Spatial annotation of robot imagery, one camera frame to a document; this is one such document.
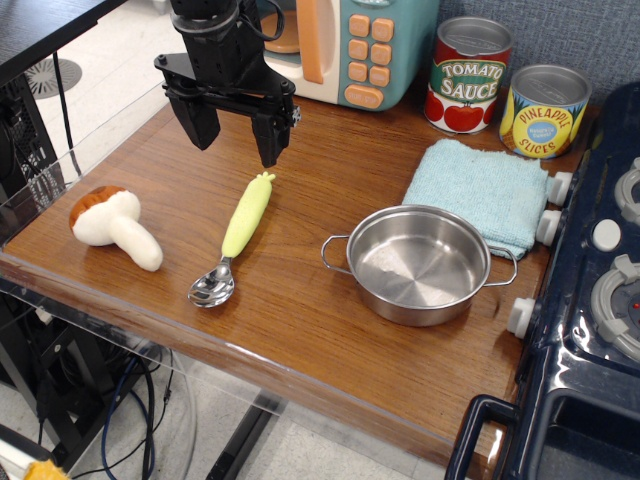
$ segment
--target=gray wall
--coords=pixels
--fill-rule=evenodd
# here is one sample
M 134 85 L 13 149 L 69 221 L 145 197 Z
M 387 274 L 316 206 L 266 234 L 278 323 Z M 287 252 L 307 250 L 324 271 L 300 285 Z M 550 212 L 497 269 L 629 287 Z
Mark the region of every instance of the gray wall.
M 553 63 L 582 69 L 592 104 L 616 87 L 640 81 L 640 0 L 441 0 L 438 24 L 473 15 L 514 34 L 505 85 L 520 67 Z

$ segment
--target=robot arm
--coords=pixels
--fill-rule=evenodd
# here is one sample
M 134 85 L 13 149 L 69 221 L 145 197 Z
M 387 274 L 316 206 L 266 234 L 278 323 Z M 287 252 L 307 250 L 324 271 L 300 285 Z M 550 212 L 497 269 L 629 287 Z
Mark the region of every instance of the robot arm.
M 251 117 L 265 167 L 276 164 L 300 119 L 295 85 L 264 61 L 256 0 L 171 0 L 171 21 L 187 53 L 159 55 L 155 66 L 176 117 L 205 150 L 220 132 L 217 110 Z M 282 20 L 282 12 L 277 8 Z

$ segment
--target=toy stove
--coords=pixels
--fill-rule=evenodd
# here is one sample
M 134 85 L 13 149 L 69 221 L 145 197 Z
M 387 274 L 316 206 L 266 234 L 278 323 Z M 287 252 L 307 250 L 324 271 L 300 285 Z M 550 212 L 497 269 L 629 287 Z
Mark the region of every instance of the toy stove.
M 640 83 L 605 102 L 573 176 L 525 339 L 516 404 L 469 406 L 446 478 L 464 478 L 482 424 L 507 426 L 494 478 L 640 478 Z

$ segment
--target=stainless steel pot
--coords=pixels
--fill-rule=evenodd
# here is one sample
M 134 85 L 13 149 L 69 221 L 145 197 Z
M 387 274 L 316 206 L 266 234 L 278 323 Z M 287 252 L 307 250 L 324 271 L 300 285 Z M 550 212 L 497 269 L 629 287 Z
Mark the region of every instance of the stainless steel pot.
M 349 270 L 331 265 L 326 250 L 349 239 Z M 491 250 L 513 261 L 512 277 L 487 283 Z M 426 327 L 459 316 L 482 287 L 509 285 L 518 261 L 506 248 L 489 247 L 480 233 L 453 213 L 426 205 L 401 205 L 365 218 L 351 235 L 332 235 L 322 245 L 322 261 L 355 277 L 365 305 L 401 325 Z

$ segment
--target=blue towel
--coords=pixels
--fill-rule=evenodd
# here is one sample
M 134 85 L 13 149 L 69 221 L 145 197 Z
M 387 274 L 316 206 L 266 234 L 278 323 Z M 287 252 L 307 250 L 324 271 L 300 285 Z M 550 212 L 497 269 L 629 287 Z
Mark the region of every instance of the blue towel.
M 533 246 L 552 183 L 540 160 L 445 139 L 427 149 L 402 203 L 455 213 L 489 246 L 508 248 L 520 259 Z

